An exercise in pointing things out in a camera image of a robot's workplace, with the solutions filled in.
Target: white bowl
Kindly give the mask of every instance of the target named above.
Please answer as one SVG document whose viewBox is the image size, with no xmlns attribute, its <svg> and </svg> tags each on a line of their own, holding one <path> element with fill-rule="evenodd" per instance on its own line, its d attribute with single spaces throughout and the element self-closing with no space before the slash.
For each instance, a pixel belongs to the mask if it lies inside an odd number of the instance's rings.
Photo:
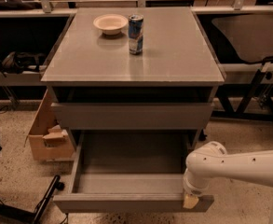
<svg viewBox="0 0 273 224">
<path fill-rule="evenodd" d="M 116 35 L 128 23 L 128 19 L 117 14 L 106 14 L 96 18 L 93 21 L 95 27 L 102 30 L 106 35 Z"/>
</svg>

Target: blue can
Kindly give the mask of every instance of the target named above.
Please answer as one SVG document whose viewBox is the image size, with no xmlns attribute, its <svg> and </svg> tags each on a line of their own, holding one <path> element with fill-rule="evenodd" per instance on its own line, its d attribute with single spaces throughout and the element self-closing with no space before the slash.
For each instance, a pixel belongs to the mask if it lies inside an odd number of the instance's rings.
<svg viewBox="0 0 273 224">
<path fill-rule="evenodd" d="M 134 55 L 143 51 L 143 15 L 129 16 L 129 50 Z"/>
</svg>

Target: open cardboard box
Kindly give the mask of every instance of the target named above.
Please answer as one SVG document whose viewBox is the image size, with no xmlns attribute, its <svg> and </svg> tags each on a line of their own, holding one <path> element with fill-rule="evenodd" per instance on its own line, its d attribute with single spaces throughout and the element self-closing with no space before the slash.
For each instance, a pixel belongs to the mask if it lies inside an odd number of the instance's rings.
<svg viewBox="0 0 273 224">
<path fill-rule="evenodd" d="M 34 160 L 73 160 L 75 145 L 72 144 L 67 132 L 57 126 L 51 104 L 51 97 L 46 91 L 28 135 Z"/>
</svg>

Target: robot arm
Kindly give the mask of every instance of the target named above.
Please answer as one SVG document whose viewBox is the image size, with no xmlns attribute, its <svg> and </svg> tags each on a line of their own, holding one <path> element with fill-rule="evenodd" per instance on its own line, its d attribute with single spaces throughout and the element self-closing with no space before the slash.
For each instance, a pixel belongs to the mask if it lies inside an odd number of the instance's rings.
<svg viewBox="0 0 273 224">
<path fill-rule="evenodd" d="M 214 177 L 273 187 L 273 150 L 228 155 L 222 144 L 210 142 L 188 155 L 186 167 L 184 190 L 191 196 L 202 196 Z"/>
</svg>

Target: floor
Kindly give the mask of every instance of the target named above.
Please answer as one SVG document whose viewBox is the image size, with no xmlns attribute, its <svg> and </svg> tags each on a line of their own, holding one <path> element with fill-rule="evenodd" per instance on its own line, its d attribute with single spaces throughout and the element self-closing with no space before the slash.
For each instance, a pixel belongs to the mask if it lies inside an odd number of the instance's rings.
<svg viewBox="0 0 273 224">
<path fill-rule="evenodd" d="M 26 140 L 37 105 L 0 114 L 0 199 L 8 205 L 34 211 L 54 175 L 67 184 L 71 175 L 70 161 L 34 161 Z M 206 130 L 207 140 L 225 145 L 229 153 L 273 149 L 273 122 L 212 119 Z M 214 203 L 206 213 L 113 213 L 70 214 L 68 223 L 191 223 L 191 224 L 267 224 L 273 203 L 273 188 L 241 181 L 215 178 L 208 194 Z M 61 223 L 65 219 L 51 201 L 41 223 Z M 0 217 L 0 223 L 19 223 Z"/>
</svg>

